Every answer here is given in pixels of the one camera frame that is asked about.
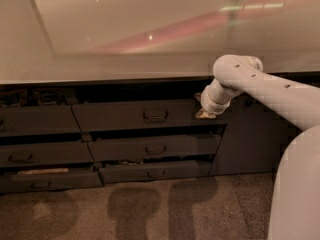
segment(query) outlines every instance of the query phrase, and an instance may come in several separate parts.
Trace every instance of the floor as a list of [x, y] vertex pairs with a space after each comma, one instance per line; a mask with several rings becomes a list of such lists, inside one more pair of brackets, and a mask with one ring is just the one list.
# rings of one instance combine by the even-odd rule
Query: floor
[[273, 175], [244, 174], [0, 197], [5, 240], [266, 239]]

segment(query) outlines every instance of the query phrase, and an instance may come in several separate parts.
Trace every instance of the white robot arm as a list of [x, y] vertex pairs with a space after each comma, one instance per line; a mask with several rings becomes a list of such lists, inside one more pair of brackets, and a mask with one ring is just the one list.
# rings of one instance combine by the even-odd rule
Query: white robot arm
[[320, 238], [320, 89], [262, 72], [250, 56], [225, 55], [201, 94], [203, 110], [222, 114], [247, 92], [304, 132], [287, 148], [275, 182], [268, 239]]

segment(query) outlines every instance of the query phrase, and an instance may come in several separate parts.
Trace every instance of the drawer front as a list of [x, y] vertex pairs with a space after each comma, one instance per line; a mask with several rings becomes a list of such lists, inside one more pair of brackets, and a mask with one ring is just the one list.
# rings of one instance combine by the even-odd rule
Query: drawer front
[[104, 183], [207, 176], [211, 163], [164, 162], [141, 165], [110, 165], [99, 170]]
[[79, 131], [71, 106], [0, 109], [0, 137]]
[[0, 176], [0, 193], [47, 191], [102, 186], [98, 172]]
[[0, 167], [92, 162], [86, 143], [43, 143], [0, 147]]
[[215, 154], [219, 142], [219, 135], [173, 135], [100, 140], [89, 148], [95, 161], [134, 160]]
[[82, 131], [144, 129], [216, 124], [200, 120], [196, 100], [159, 100], [110, 102], [74, 105], [73, 111]]

